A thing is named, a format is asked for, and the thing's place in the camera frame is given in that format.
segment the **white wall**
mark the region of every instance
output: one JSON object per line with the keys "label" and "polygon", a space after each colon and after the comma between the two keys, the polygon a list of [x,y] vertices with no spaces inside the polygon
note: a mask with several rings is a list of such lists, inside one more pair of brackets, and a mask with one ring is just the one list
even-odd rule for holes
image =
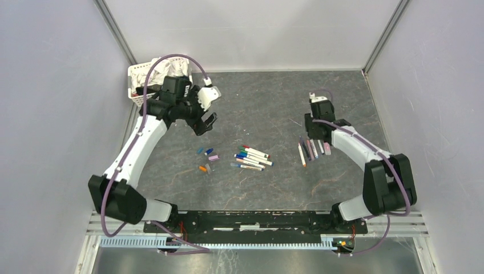
{"label": "white wall", "polygon": [[93,1],[3,1],[0,45],[0,273],[73,273],[128,64]]}
{"label": "white wall", "polygon": [[398,0],[106,0],[138,62],[209,71],[360,69]]}
{"label": "white wall", "polygon": [[484,2],[411,1],[369,73],[442,273],[482,273]]}

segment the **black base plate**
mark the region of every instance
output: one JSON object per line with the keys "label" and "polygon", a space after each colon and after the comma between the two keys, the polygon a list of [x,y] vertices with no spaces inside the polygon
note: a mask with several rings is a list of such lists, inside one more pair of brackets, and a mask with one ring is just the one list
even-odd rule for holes
{"label": "black base plate", "polygon": [[[356,234],[368,233],[361,219],[332,227],[330,214],[317,211],[180,211],[177,219],[175,223],[183,222],[188,240],[199,244],[321,243],[321,234],[351,235],[352,225]],[[274,230],[246,230],[244,225]],[[168,229],[180,233],[179,225]],[[145,224],[143,231],[164,233],[154,224]]]}

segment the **gray mat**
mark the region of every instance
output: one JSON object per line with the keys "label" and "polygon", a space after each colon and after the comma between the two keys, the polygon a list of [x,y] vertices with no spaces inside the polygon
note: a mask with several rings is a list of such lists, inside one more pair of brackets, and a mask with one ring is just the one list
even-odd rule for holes
{"label": "gray mat", "polygon": [[[305,136],[308,92],[321,87],[334,93],[336,119],[346,119],[387,149],[359,71],[224,72],[210,77],[222,93],[211,107],[219,119],[212,131],[198,137],[184,121],[171,126],[142,172],[138,190],[146,197],[179,209],[313,210],[330,209],[361,194],[363,172],[341,151],[333,149],[306,168],[301,165],[297,141]],[[231,167],[241,144],[269,153],[275,165],[264,171]],[[213,147],[221,159],[209,162],[196,154],[200,147]],[[206,163],[213,169],[210,175],[198,169]]]}

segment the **cable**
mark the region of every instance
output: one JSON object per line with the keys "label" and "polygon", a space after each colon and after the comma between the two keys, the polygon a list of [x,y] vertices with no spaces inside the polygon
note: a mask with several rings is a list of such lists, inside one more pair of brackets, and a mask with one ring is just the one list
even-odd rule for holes
{"label": "cable", "polygon": [[192,244],[192,243],[189,243],[189,242],[183,240],[182,238],[176,236],[173,232],[171,232],[170,230],[168,230],[168,228],[166,228],[164,225],[158,223],[157,221],[151,221],[151,223],[153,223],[157,227],[163,229],[166,233],[168,233],[170,236],[172,236],[173,238],[175,238],[179,242],[184,243],[186,245],[189,245],[191,247],[195,247],[195,248],[198,249],[198,250],[185,251],[185,252],[179,252],[179,253],[168,253],[168,252],[165,252],[165,255],[189,255],[189,254],[210,253],[210,249],[208,249],[206,247],[201,247],[199,245]]}
{"label": "cable", "polygon": [[150,79],[151,73],[153,72],[153,70],[155,69],[155,67],[159,63],[161,63],[163,60],[166,60],[166,59],[171,58],[171,57],[183,57],[183,58],[187,58],[188,60],[192,61],[195,65],[197,65],[197,67],[200,69],[201,73],[203,74],[203,77],[205,79],[208,79],[207,73],[202,68],[202,66],[200,65],[200,63],[197,62],[195,59],[191,58],[190,56],[187,56],[187,55],[184,55],[184,54],[168,54],[168,55],[165,55],[165,56],[161,57],[160,59],[158,59],[150,67],[150,70],[148,70],[148,73],[146,75],[146,79],[144,81],[144,87],[143,87],[143,119],[141,121],[141,125],[140,125],[140,127],[138,129],[138,133],[133,138],[133,141],[131,141],[130,145],[126,149],[126,152],[121,157],[121,160],[119,161],[119,164],[118,164],[117,168],[115,169],[114,173],[112,174],[112,177],[109,180],[109,183],[107,184],[106,191],[104,192],[103,201],[101,203],[101,227],[103,228],[103,232],[104,232],[104,234],[107,237],[114,237],[114,236],[116,236],[119,233],[119,231],[121,231],[121,229],[123,229],[123,227],[126,225],[126,222],[124,222],[122,225],[119,226],[118,229],[116,229],[116,231],[114,233],[109,233],[109,231],[106,228],[106,204],[107,204],[107,198],[109,196],[109,191],[111,190],[111,187],[112,187],[112,184],[114,183],[115,178],[118,176],[119,171],[123,167],[124,161],[126,161],[126,158],[128,158],[128,155],[130,154],[131,150],[133,149],[134,145],[136,144],[136,141],[138,141],[138,139],[140,137],[140,134],[142,133],[142,131],[144,129],[144,125],[146,124],[146,120],[147,120],[147,115],[146,115],[146,113],[147,113],[147,106],[146,106],[147,97],[146,97],[146,94],[147,94],[147,91],[148,91],[148,81]]}
{"label": "cable", "polygon": [[331,127],[334,127],[334,128],[336,128],[338,130],[343,131],[344,133],[349,134],[350,136],[355,137],[361,143],[363,143],[365,146],[367,146],[369,149],[371,149],[373,152],[375,152],[381,159],[383,159],[383,161],[385,162],[385,164],[388,166],[388,168],[392,172],[393,177],[397,181],[398,188],[402,192],[402,195],[403,195],[404,201],[405,201],[405,213],[389,212],[389,214],[390,215],[394,215],[394,216],[408,216],[408,214],[410,214],[410,200],[408,198],[407,192],[405,191],[404,184],[402,183],[402,180],[400,180],[400,177],[398,176],[397,171],[395,170],[395,168],[393,167],[393,165],[390,163],[390,161],[388,161],[388,159],[385,157],[385,155],[383,155],[381,152],[378,151],[378,148],[376,148],[375,146],[371,145],[368,141],[365,140],[365,138],[363,138],[361,135],[359,135],[359,134],[357,134],[355,132],[352,132],[351,130],[347,130],[347,129],[343,128],[343,127],[340,127],[340,126],[338,126],[336,124],[333,124],[333,123],[328,122],[328,121],[325,121],[325,120],[315,119],[315,120],[313,120],[313,122],[327,124],[327,125],[329,125]]}
{"label": "cable", "polygon": [[352,257],[354,255],[363,255],[363,254],[365,254],[367,252],[370,252],[372,250],[375,250],[379,246],[381,246],[381,244],[383,243],[383,240],[385,240],[386,236],[388,235],[388,232],[390,231],[390,215],[387,215],[386,216],[386,219],[388,220],[388,224],[386,225],[386,230],[385,230],[385,233],[383,234],[383,237],[380,238],[380,240],[378,241],[378,243],[376,243],[374,246],[372,246],[372,247],[370,247],[368,249],[365,249],[365,250],[362,250],[362,251],[358,251],[358,252],[353,252],[351,254],[338,253],[338,256]]}

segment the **gray floor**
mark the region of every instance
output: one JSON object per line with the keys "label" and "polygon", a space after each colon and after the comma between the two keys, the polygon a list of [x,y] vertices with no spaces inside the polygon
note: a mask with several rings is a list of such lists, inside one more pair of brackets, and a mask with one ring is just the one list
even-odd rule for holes
{"label": "gray floor", "polygon": [[[357,250],[376,239],[357,239]],[[386,239],[364,255],[339,258],[321,250],[214,250],[209,254],[164,256],[153,249],[100,248],[93,273],[423,273],[412,238]]]}
{"label": "gray floor", "polygon": [[[330,209],[359,195],[363,172],[341,151],[333,150],[302,167],[297,141],[304,136],[308,93],[334,93],[336,118],[344,118],[368,140],[386,149],[371,94],[359,71],[226,72],[210,74],[222,98],[211,111],[213,130],[195,136],[184,121],[173,124],[156,145],[138,190],[148,198],[180,209]],[[237,147],[267,152],[275,165],[265,171],[230,166]],[[197,155],[213,147],[221,157],[210,163]],[[210,163],[213,173],[198,170]]]}

